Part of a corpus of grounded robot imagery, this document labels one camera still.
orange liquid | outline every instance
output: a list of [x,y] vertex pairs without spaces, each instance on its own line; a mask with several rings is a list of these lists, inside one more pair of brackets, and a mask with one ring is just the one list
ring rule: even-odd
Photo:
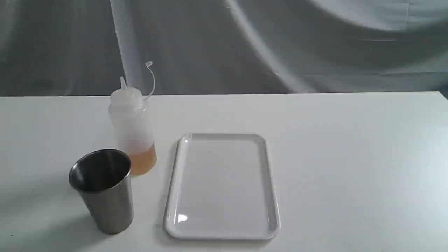
[[129,155],[131,159],[131,174],[141,175],[147,173],[154,167],[157,162],[157,156],[155,154],[155,146],[152,145],[147,151]]

plastic squeeze bottle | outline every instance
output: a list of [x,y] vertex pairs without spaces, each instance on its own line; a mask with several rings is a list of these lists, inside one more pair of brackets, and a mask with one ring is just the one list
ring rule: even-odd
[[118,149],[131,159],[131,174],[140,175],[154,167],[157,157],[148,110],[140,90],[127,87],[121,77],[121,89],[111,94],[109,115]]

metal cup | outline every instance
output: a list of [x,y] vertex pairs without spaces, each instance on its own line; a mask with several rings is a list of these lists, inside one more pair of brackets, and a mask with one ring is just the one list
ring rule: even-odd
[[89,153],[70,170],[70,185],[106,234],[124,231],[134,219],[130,171],[129,157],[113,149]]

white table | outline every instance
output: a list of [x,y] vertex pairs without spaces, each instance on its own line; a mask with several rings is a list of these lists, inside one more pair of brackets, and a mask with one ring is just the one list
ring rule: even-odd
[[[97,231],[68,172],[113,147],[108,97],[0,98],[0,251],[448,251],[448,101],[437,92],[154,96],[158,162],[132,179],[135,219]],[[281,228],[268,243],[163,229],[177,140],[253,132],[268,143]]]

plastic tray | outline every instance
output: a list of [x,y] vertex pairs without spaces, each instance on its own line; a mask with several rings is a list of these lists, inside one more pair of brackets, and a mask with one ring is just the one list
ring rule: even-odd
[[179,239],[276,236],[280,221],[264,138],[251,134],[182,137],[165,227]]

